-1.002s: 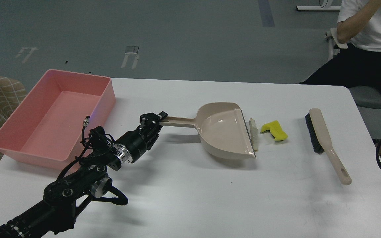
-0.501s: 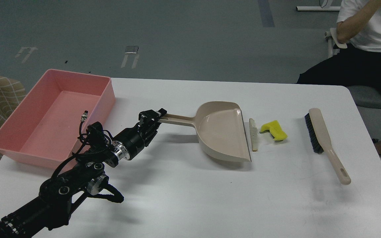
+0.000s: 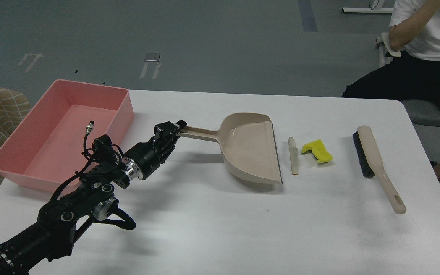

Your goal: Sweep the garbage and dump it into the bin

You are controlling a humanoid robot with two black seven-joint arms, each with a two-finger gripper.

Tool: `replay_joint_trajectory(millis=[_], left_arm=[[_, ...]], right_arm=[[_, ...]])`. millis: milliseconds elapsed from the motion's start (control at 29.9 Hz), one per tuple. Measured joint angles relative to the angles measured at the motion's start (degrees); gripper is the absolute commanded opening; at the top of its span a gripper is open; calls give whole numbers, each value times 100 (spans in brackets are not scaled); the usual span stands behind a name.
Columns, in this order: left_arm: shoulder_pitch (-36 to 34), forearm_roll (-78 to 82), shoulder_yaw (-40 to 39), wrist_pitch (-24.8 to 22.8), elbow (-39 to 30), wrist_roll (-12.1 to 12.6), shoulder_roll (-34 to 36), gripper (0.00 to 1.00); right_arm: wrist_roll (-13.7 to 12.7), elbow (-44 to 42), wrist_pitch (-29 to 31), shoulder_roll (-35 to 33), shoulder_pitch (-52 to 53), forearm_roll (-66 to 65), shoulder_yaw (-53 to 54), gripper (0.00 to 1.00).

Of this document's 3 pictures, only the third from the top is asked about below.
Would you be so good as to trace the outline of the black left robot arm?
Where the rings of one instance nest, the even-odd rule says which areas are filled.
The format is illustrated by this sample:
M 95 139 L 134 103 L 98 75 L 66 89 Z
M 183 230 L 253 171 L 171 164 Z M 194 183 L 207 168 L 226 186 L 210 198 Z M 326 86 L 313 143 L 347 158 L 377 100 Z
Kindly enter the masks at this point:
M 186 125 L 183 120 L 157 124 L 147 142 L 123 152 L 106 134 L 88 148 L 91 121 L 83 140 L 86 165 L 57 187 L 36 223 L 0 244 L 0 275 L 28 275 L 43 259 L 71 255 L 75 242 L 94 223 L 134 230 L 133 218 L 119 208 L 115 186 L 125 189 L 133 179 L 147 179 L 171 155 Z

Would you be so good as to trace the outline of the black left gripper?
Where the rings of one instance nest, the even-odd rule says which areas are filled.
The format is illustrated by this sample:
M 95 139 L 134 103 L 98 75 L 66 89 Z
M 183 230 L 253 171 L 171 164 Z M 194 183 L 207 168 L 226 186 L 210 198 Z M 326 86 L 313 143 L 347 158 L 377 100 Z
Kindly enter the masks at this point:
M 136 143 L 124 153 L 124 172 L 130 180 L 147 179 L 161 164 L 166 162 L 176 148 L 178 133 L 187 126 L 183 120 L 176 123 L 167 121 L 154 127 L 154 137 L 147 142 Z

